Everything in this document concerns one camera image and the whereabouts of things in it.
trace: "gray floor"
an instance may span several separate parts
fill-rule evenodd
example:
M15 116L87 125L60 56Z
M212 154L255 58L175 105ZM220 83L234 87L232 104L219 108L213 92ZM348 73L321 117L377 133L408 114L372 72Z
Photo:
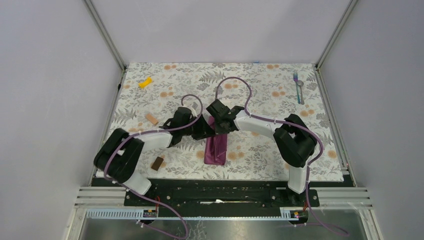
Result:
M325 223L335 224L350 232L341 237L322 226L280 227L290 225L287 221L267 220L190 220L187 221L189 240L366 240L361 218L354 210L316 211ZM152 226L179 236L184 235L180 221L157 220ZM140 228L134 220L86 219L83 240L172 240L161 233Z

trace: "maroon towel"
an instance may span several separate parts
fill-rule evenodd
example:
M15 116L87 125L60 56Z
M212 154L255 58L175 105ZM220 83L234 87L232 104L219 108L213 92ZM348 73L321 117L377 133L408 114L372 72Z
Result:
M209 126L215 129L215 119L211 116L207 121ZM224 165L227 153L227 134L216 135L206 138L204 148L204 164Z

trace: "yellow toy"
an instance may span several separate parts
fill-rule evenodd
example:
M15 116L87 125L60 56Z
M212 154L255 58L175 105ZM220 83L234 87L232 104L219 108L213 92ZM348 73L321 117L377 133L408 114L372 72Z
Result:
M140 88L144 88L145 86L149 85L150 83L152 83L152 78L148 77L146 78L146 81L139 83L138 85L140 86Z

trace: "gray wall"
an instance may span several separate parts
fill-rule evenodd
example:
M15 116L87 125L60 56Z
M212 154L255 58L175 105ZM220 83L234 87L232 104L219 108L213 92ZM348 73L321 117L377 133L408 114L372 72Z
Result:
M322 68L385 239L422 239L424 1L362 0Z
M119 69L82 0L0 3L0 238L58 240Z
M127 63L315 63L349 0L93 2Z

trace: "fork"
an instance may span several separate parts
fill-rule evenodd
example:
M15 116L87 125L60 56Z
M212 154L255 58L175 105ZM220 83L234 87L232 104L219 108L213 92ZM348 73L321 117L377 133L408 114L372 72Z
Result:
M301 104L301 98L299 97L299 88L298 88L298 71L294 71L293 81L294 81L294 84L296 85L297 103Z

